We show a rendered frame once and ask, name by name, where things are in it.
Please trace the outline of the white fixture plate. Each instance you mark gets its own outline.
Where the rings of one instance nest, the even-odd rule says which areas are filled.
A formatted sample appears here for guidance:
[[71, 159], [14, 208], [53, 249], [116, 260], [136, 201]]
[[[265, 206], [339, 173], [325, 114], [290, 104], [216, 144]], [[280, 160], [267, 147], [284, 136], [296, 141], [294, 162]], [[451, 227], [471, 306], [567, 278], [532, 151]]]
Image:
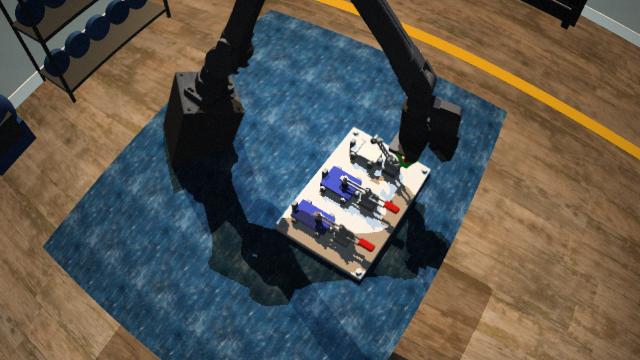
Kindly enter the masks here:
[[[378, 145], [371, 144], [370, 139], [373, 137], [358, 129], [359, 134], [353, 135], [352, 131], [354, 129], [356, 128], [350, 131], [295, 200], [298, 201], [299, 205], [303, 199], [309, 199], [314, 206], [324, 212], [328, 214], [330, 214], [330, 212], [333, 213], [335, 215], [334, 218], [336, 218], [336, 224], [343, 224], [346, 228], [352, 230], [357, 237], [374, 244], [374, 251], [369, 252], [352, 242], [345, 248], [333, 240], [335, 230], [332, 234], [327, 231], [324, 236], [320, 235], [319, 238], [315, 237], [315, 231], [304, 224], [299, 221], [297, 224], [292, 223], [292, 217], [290, 215], [293, 210], [291, 205], [274, 225], [274, 228], [310, 252], [360, 281], [409, 208], [431, 169], [426, 167], [428, 172], [422, 173], [421, 168], [425, 166], [417, 162], [407, 169], [401, 167], [393, 179], [381, 172], [386, 159], [383, 153], [382, 165], [379, 167], [376, 164], [371, 170], [368, 169], [367, 163], [362, 160], [355, 158], [353, 161], [350, 159], [350, 141], [353, 137], [357, 139], [356, 142], [358, 139], [363, 138], [366, 144], [368, 143], [377, 149]], [[357, 199], [352, 197], [349, 203], [346, 202], [345, 205], [340, 203], [341, 198], [331, 192], [326, 190], [325, 193], [322, 193], [320, 191], [320, 182], [323, 180], [322, 171], [324, 168], [327, 168], [329, 172], [333, 166], [340, 166], [343, 171], [355, 178], [357, 178], [357, 176], [362, 178], [362, 187], [370, 187], [372, 192], [378, 194], [381, 199], [389, 201], [399, 207], [399, 212], [394, 214], [388, 209], [383, 209], [378, 205], [370, 212], [358, 205], [361, 193]], [[284, 228], [278, 226], [280, 221], [286, 223]], [[363, 271], [361, 275], [356, 275], [354, 272], [358, 267]]]

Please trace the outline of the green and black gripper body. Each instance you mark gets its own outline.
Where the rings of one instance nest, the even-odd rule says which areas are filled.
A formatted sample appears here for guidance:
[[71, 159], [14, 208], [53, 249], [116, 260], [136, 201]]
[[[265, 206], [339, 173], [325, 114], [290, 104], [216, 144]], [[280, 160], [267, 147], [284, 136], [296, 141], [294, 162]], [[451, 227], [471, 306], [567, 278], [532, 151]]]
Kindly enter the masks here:
[[[426, 129], [426, 127], [425, 127], [425, 129]], [[424, 151], [425, 147], [427, 146], [428, 142], [427, 142], [427, 144], [425, 144], [425, 146], [422, 149], [420, 155], [417, 155], [417, 154], [405, 149], [407, 133], [419, 134], [419, 133], [422, 133], [425, 129], [423, 129], [422, 131], [419, 131], [419, 132], [412, 132], [412, 131], [409, 131], [409, 130], [405, 129], [402, 126], [401, 121], [400, 121], [399, 132], [396, 134], [396, 136], [394, 137], [394, 139], [390, 143], [388, 151], [393, 153], [393, 154], [397, 153], [397, 154], [405, 157], [406, 160], [411, 162], [411, 163], [416, 163], [417, 160], [419, 159], [420, 155]]]

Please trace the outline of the blue rectangular block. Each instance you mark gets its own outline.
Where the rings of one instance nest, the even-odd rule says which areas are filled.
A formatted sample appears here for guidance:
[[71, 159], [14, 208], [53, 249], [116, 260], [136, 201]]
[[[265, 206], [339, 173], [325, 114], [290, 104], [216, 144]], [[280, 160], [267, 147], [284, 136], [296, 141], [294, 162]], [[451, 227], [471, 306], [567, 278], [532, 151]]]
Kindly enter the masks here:
[[314, 212], [320, 212], [323, 216], [335, 222], [336, 218], [309, 203], [306, 200], [302, 200], [299, 205], [295, 208], [295, 210], [291, 213], [291, 217], [297, 219], [300, 223], [304, 224], [308, 228], [313, 231], [317, 231], [320, 235], [324, 236], [328, 231], [329, 227], [322, 221], [320, 223], [315, 222], [315, 217], [313, 217]]
[[351, 186], [347, 186], [347, 187], [343, 187], [341, 185], [340, 181], [340, 177], [341, 176], [347, 176], [351, 181], [357, 183], [358, 185], [362, 185], [362, 181], [353, 177], [352, 175], [346, 173], [345, 171], [339, 169], [336, 166], [333, 166], [331, 168], [331, 170], [327, 173], [327, 175], [324, 177], [324, 179], [320, 182], [320, 187], [324, 186], [326, 187], [326, 190], [331, 192], [332, 194], [336, 195], [339, 198], [345, 198], [346, 202], [349, 203], [349, 201], [352, 199], [352, 197], [354, 196], [354, 193], [356, 191], [356, 189], [352, 188]]

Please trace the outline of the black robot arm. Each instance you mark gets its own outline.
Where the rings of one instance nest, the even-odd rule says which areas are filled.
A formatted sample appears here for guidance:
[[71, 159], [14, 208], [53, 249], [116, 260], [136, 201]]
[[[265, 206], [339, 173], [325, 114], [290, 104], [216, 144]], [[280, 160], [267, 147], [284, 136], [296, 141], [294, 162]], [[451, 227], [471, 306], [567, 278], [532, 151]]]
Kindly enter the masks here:
[[[407, 133], [405, 149], [419, 155], [429, 142], [428, 147], [442, 163], [452, 160], [460, 139], [462, 108], [432, 95], [436, 74], [386, 0], [350, 1], [380, 44], [408, 97], [402, 106], [402, 126], [412, 132], [426, 127], [419, 134]], [[254, 53], [250, 40], [264, 2], [236, 0], [220, 40], [206, 54], [197, 79], [185, 87], [184, 94], [204, 109], [233, 92], [235, 84], [227, 76], [238, 75], [239, 67], [249, 66], [248, 59]]]

